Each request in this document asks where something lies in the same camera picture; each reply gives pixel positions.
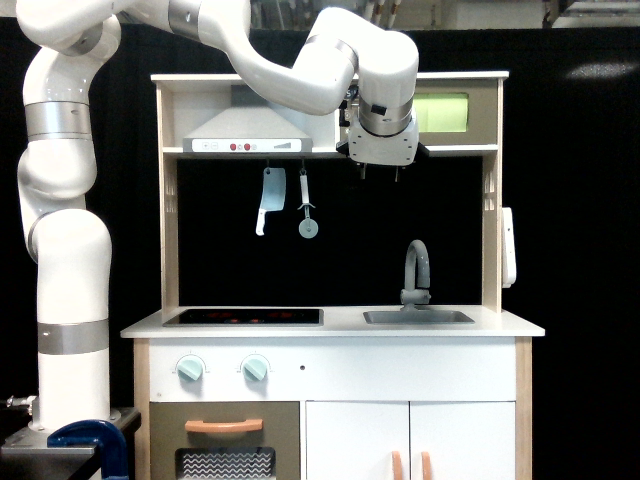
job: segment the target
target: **faucet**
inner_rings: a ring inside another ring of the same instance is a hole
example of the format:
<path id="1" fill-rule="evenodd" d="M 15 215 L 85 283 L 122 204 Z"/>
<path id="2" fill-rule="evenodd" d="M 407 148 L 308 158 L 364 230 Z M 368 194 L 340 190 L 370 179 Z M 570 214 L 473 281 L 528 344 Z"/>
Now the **faucet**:
<path id="1" fill-rule="evenodd" d="M 416 266 L 418 270 L 418 287 L 416 288 Z M 404 289 L 400 293 L 402 310 L 415 310 L 415 305 L 427 305 L 431 299 L 431 269 L 427 247 L 421 240 L 409 244 L 404 264 Z"/>

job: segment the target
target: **black backdrop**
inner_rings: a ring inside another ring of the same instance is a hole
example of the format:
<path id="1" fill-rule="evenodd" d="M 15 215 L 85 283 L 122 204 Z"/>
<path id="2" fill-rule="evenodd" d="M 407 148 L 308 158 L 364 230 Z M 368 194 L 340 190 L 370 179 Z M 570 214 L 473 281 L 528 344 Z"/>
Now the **black backdrop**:
<path id="1" fill-rule="evenodd" d="M 0 19 L 0 32 L 0 398 L 7 398 L 37 390 L 36 268 L 24 249 L 15 184 L 27 142 L 22 79 L 37 47 L 15 19 Z M 411 35 L 421 71 L 510 71 L 504 204 L 515 215 L 518 281 L 504 291 L 503 305 L 547 330 L 534 340 L 536 478 L 637 475 L 640 31 Z M 251 40 L 265 57 L 291 65 L 305 35 L 253 32 Z M 626 65 L 625 74 L 584 75 L 613 73 L 605 66 L 612 63 Z M 601 66 L 580 69 L 588 64 Z M 576 69 L 583 73 L 570 75 Z M 230 72 L 220 52 L 125 26 L 119 51 L 91 88 L 98 180 L 88 206 L 107 224 L 114 245 L 114 406 L 133 402 L 131 343 L 119 331 L 160 306 L 149 75 Z M 348 162 L 309 162 L 318 206 L 312 216 L 320 224 L 312 241 L 296 232 L 299 165 L 282 165 L 289 181 L 286 210 L 268 220 L 262 243 L 252 234 L 262 163 L 180 165 L 186 209 L 180 234 L 188 244 L 181 256 L 183 266 L 191 265 L 182 272 L 183 303 L 396 302 L 413 237 L 422 237 L 431 251 L 436 303 L 478 301 L 478 159 L 420 158 L 398 184 L 389 169 L 370 169 L 361 182 Z"/>

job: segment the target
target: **cabinet handle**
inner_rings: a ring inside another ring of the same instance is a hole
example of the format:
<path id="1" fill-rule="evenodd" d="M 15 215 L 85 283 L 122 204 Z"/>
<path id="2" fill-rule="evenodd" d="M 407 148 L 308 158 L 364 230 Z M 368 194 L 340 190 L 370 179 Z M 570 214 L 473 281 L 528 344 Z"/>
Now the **cabinet handle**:
<path id="1" fill-rule="evenodd" d="M 391 452 L 393 458 L 393 480 L 402 480 L 402 459 L 400 452 Z"/>
<path id="2" fill-rule="evenodd" d="M 431 480 L 431 456 L 422 452 L 422 480 Z"/>
<path id="3" fill-rule="evenodd" d="M 189 420 L 184 424 L 187 432 L 197 433 L 233 433 L 262 430 L 262 419 L 249 419 L 233 423 L 205 423 L 202 420 Z"/>

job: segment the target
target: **oven door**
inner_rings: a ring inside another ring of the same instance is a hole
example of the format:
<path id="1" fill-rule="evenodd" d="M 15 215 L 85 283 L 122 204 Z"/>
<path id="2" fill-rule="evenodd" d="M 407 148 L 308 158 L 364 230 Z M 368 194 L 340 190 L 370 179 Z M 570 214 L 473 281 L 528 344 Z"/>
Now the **oven door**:
<path id="1" fill-rule="evenodd" d="M 300 480 L 298 402 L 151 403 L 153 480 Z"/>

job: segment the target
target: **cleaver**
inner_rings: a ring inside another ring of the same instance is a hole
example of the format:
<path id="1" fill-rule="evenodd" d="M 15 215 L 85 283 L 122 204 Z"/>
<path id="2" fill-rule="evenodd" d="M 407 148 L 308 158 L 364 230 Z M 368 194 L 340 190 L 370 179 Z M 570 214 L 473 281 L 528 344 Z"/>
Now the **cleaver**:
<path id="1" fill-rule="evenodd" d="M 265 168 L 262 174 L 262 200 L 258 210 L 258 223 L 256 234 L 264 235 L 264 222 L 267 212 L 277 212 L 284 207 L 284 195 L 287 188 L 287 179 L 284 168 Z"/>

